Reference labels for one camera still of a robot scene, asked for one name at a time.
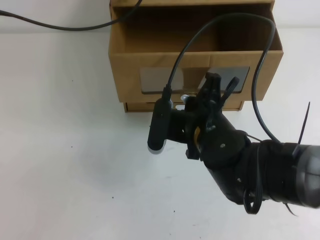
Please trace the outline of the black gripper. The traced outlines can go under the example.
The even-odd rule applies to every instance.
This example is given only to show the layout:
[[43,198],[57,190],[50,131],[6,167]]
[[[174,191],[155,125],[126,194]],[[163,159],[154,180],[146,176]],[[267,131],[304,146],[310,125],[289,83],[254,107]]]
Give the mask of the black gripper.
[[197,97],[188,99],[183,110],[171,110],[167,139],[185,144],[186,157],[202,161],[225,197],[241,205],[244,189],[236,168],[250,141],[222,113],[239,82],[234,77],[220,98],[220,75],[207,72]]

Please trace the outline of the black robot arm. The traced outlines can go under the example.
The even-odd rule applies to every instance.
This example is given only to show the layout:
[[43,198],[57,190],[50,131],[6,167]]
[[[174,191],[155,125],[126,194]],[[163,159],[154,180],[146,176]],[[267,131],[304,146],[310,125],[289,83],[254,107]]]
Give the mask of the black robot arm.
[[251,142],[223,115],[230,93],[220,93],[220,75],[205,78],[183,110],[171,111],[168,139],[186,144],[186,156],[202,161],[226,198],[249,213],[255,214],[264,200],[319,208],[319,146]]

